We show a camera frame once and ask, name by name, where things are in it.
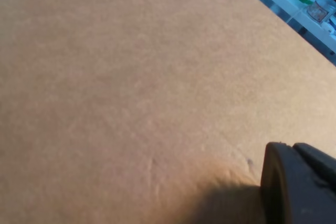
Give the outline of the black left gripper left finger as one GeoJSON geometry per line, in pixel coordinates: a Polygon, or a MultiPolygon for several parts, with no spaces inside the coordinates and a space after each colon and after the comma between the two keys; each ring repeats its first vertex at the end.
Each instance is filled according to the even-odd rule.
{"type": "Polygon", "coordinates": [[[335,182],[321,178],[293,148],[265,148],[260,193],[266,223],[335,223],[335,182]]]}

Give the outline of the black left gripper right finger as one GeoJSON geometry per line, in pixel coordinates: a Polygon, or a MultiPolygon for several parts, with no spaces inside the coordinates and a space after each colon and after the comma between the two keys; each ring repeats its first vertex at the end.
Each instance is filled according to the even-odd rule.
{"type": "Polygon", "coordinates": [[[335,182],[335,158],[306,143],[296,143],[293,148],[321,178],[335,182]]]}

